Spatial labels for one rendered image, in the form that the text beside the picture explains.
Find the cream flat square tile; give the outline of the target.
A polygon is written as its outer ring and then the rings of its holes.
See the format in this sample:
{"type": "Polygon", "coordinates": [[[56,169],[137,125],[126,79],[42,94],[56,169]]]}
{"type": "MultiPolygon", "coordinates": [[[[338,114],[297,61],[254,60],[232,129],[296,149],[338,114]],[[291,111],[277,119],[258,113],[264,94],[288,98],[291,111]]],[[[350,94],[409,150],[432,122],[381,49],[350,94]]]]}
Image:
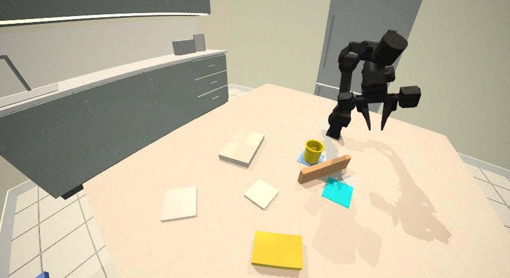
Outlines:
{"type": "Polygon", "coordinates": [[[161,221],[197,216],[197,187],[165,190],[161,221]]]}
{"type": "Polygon", "coordinates": [[[245,192],[244,196],[262,210],[265,210],[278,193],[279,190],[259,179],[245,192]]]}

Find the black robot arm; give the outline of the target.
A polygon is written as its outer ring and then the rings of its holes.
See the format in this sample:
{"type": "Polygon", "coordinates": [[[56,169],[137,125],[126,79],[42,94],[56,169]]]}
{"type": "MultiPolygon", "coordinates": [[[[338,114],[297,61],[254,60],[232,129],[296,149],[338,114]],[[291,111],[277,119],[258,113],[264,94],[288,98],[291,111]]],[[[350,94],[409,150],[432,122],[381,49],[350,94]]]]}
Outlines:
{"type": "MultiPolygon", "coordinates": [[[[391,65],[398,59],[406,47],[408,47],[407,40],[397,34],[395,30],[388,30],[380,42],[366,40],[361,43],[350,42],[347,47],[342,49],[338,57],[338,68],[341,71],[339,94],[350,92],[352,72],[360,60],[365,61],[361,72],[362,94],[367,89],[373,88],[382,88],[382,90],[387,91],[387,82],[394,82],[396,78],[394,67],[391,65]],[[354,52],[355,54],[349,54],[349,52],[354,52]]],[[[326,132],[326,136],[339,139],[342,128],[347,128],[352,120],[351,113],[352,111],[349,110],[342,111],[337,103],[328,117],[330,127],[326,132]]]]}

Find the cream flat rectangular block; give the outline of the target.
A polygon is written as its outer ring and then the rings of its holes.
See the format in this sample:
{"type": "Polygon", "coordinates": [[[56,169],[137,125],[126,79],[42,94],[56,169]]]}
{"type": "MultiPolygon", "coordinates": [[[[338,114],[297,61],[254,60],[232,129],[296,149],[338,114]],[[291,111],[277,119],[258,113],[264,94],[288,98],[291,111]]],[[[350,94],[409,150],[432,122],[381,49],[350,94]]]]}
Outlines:
{"type": "Polygon", "coordinates": [[[219,153],[219,159],[249,167],[264,139],[264,134],[238,129],[219,153]]]}

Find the yellow translucent cup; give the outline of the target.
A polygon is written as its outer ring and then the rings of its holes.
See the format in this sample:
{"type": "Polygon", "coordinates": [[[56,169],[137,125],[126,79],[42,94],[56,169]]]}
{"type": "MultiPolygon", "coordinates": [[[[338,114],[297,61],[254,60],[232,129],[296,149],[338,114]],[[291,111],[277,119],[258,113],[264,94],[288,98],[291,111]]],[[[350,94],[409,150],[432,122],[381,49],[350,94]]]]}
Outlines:
{"type": "Polygon", "coordinates": [[[307,163],[315,164],[318,162],[321,153],[324,151],[325,146],[322,142],[317,140],[308,140],[305,143],[304,160],[307,163]]]}

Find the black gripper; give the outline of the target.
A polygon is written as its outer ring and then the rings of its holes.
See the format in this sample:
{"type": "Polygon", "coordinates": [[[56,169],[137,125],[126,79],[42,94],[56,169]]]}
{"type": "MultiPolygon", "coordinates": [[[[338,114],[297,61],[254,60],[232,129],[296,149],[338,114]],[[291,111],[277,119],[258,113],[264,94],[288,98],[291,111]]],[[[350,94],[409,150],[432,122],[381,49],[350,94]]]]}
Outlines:
{"type": "Polygon", "coordinates": [[[356,97],[353,92],[344,92],[338,95],[337,102],[342,111],[353,111],[356,105],[357,111],[364,116],[369,131],[371,131],[371,121],[368,104],[383,102],[381,118],[381,131],[383,131],[389,115],[397,109],[397,102],[402,108],[415,108],[418,105],[421,97],[421,89],[418,86],[400,87],[399,91],[399,93],[388,93],[382,88],[373,88],[367,89],[364,94],[356,95],[356,97]]]}

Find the tan rectangular bar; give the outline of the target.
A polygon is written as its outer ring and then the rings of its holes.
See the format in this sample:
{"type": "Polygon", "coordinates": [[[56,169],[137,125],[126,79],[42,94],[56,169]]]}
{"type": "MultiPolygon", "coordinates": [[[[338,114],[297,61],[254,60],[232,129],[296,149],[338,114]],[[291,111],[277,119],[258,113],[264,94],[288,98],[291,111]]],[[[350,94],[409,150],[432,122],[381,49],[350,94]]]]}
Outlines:
{"type": "Polygon", "coordinates": [[[317,165],[313,165],[307,168],[303,168],[300,170],[299,177],[297,181],[299,184],[303,184],[329,174],[335,173],[336,171],[347,168],[351,157],[349,154],[343,155],[338,158],[334,158],[330,161],[320,163],[317,165]]]}

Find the yellow flat block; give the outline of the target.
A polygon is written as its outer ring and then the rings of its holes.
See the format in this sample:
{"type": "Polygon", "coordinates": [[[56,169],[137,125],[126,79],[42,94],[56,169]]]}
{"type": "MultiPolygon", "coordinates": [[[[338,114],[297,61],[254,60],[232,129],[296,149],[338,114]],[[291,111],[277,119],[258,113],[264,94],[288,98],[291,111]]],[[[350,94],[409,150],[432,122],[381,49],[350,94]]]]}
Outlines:
{"type": "Polygon", "coordinates": [[[302,236],[256,230],[251,265],[303,269],[302,236]]]}

